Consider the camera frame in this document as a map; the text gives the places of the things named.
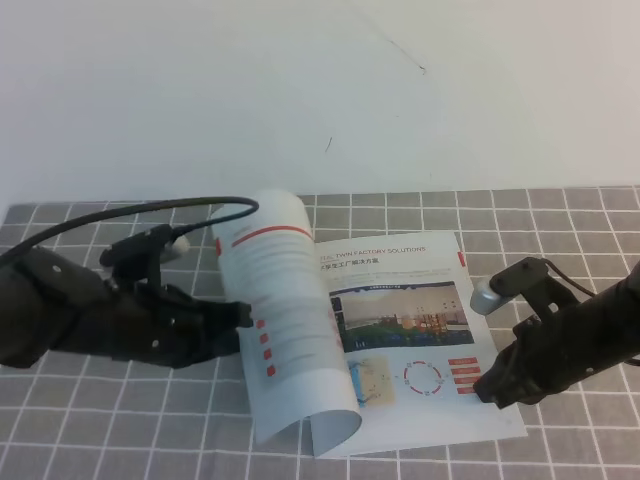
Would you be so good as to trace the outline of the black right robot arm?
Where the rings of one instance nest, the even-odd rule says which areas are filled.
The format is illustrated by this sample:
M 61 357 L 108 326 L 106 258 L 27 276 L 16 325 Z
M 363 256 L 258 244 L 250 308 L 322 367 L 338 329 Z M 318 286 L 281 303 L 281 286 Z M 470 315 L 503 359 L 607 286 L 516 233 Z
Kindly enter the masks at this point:
M 521 296 L 533 313 L 518 323 L 473 389 L 504 409 L 534 405 L 639 354 L 639 271 L 579 301 L 576 283 L 549 260 L 527 257 L 479 282 L 471 309 L 489 315 Z

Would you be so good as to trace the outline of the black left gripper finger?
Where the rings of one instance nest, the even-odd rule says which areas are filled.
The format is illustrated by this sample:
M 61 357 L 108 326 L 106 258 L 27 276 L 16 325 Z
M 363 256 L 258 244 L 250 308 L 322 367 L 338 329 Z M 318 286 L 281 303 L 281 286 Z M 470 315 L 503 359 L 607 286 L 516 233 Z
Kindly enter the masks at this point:
M 251 306 L 246 303 L 224 303 L 220 309 L 225 329 L 251 328 L 254 325 Z

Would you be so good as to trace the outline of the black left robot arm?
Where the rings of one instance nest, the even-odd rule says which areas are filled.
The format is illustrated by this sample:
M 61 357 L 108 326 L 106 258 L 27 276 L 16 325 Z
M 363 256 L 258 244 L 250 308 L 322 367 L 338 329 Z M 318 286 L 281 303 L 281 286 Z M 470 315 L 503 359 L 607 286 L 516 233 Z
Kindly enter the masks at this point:
M 253 325 L 242 302 L 104 279 L 46 248 L 1 269 L 1 363 L 11 368 L 57 351 L 181 369 L 238 352 L 240 329 Z

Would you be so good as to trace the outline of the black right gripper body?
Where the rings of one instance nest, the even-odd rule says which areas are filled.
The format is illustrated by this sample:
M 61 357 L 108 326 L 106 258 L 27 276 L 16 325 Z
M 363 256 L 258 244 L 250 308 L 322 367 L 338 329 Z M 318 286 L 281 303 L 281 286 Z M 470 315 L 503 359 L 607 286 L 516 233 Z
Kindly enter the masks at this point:
M 561 324 L 545 323 L 532 315 L 513 333 L 515 340 L 473 385 L 482 402 L 500 409 L 515 403 L 534 405 L 573 384 L 573 340 Z

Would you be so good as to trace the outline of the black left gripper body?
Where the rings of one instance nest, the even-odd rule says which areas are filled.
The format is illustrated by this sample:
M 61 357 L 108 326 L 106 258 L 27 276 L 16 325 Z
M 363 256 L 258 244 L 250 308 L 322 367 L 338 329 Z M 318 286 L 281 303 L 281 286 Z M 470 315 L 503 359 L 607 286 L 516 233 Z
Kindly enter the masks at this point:
M 107 280 L 102 354 L 182 369 L 239 352 L 239 305 L 196 299 L 173 285 Z

